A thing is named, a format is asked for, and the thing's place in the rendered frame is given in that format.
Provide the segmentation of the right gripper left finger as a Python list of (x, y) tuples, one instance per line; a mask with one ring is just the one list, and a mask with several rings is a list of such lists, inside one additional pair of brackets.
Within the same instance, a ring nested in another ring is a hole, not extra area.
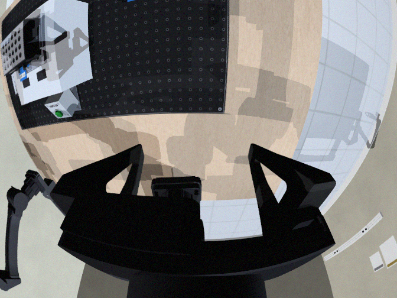
[(120, 194), (137, 195), (143, 163), (144, 152), (142, 145), (138, 144), (113, 156), (63, 174), (57, 183), (76, 186), (84, 190), (107, 192), (107, 183), (132, 164)]

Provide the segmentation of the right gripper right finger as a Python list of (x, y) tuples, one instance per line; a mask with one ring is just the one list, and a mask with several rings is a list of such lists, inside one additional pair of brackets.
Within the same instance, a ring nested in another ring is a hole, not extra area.
[[(277, 234), (293, 215), (319, 208), (336, 186), (330, 173), (256, 144), (250, 145), (248, 159), (263, 236)], [(287, 184), (280, 202), (269, 187), (261, 163)]]

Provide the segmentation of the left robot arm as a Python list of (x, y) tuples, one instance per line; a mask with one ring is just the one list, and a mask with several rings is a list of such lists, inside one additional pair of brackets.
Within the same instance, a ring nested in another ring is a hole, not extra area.
[[(26, 173), (25, 177), (21, 190), (11, 186), (12, 188), (6, 194), (8, 217), (5, 237), (5, 270), (0, 270), (0, 289), (4, 291), (21, 284), (17, 261), (19, 222), (23, 211), (26, 210), (28, 202), (33, 196), (36, 196), (39, 191), (43, 193), (45, 191), (36, 176)], [(6, 279), (9, 277), (11, 279)]]

